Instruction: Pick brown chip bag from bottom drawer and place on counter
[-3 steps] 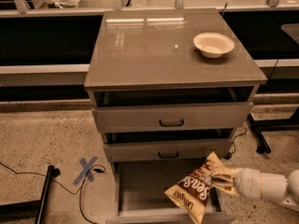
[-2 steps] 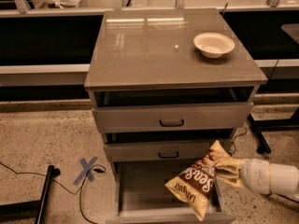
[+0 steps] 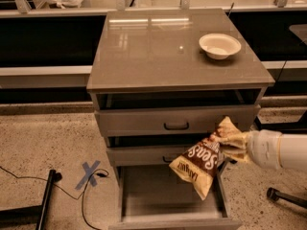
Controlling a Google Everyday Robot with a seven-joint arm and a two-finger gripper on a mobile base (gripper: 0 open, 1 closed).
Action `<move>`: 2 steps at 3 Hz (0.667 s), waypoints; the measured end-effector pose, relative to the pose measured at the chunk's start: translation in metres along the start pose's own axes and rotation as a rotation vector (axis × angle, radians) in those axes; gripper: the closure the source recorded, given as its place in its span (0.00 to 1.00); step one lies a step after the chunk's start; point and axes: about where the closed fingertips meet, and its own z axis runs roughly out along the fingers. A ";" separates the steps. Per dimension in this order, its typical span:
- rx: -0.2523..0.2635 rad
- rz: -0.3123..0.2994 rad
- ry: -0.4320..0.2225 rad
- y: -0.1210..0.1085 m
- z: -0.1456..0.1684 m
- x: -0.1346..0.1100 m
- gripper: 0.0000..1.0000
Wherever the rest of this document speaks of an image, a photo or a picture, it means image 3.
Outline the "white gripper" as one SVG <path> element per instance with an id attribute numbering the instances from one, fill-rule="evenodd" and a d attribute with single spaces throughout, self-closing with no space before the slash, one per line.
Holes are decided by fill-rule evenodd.
<path id="1" fill-rule="evenodd" d="M 250 163 L 264 169 L 281 168 L 279 142 L 281 132 L 270 130 L 254 130 L 250 133 L 243 132 L 219 137 L 216 134 L 210 135 L 210 140 L 220 143 L 223 146 L 235 148 L 247 147 L 248 152 L 240 149 L 223 149 L 222 153 L 237 162 Z"/>

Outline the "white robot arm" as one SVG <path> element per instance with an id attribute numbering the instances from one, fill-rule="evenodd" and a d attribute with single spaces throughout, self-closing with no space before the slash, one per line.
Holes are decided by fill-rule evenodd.
<path id="1" fill-rule="evenodd" d="M 252 162 L 263 169 L 291 169 L 307 172 L 307 135 L 254 130 L 232 134 L 213 133 L 210 140 L 234 160 Z"/>

